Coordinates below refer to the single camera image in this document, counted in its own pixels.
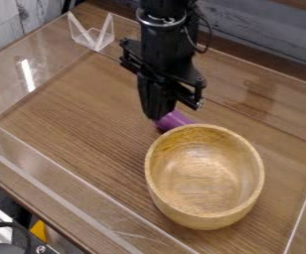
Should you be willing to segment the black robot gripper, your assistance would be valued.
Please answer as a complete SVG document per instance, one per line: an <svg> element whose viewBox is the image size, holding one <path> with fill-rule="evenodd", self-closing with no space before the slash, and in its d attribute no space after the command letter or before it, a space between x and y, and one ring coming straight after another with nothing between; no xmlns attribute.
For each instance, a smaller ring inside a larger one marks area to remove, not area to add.
<svg viewBox="0 0 306 254"><path fill-rule="evenodd" d="M121 65L137 75L146 117L158 120L175 110L177 102L197 110L207 80L193 65L191 32L183 27L162 30L141 26L141 39L124 38L120 46Z"/></svg>

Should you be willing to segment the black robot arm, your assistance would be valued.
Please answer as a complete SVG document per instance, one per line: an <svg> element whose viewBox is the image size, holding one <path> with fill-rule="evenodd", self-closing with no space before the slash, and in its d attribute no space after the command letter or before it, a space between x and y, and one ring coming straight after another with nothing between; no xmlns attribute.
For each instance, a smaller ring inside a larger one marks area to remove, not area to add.
<svg viewBox="0 0 306 254"><path fill-rule="evenodd" d="M120 41L121 65L137 76L141 108L160 120L184 103L203 105L207 79L193 65L199 28L207 22L197 0L141 0L136 10L140 38Z"/></svg>

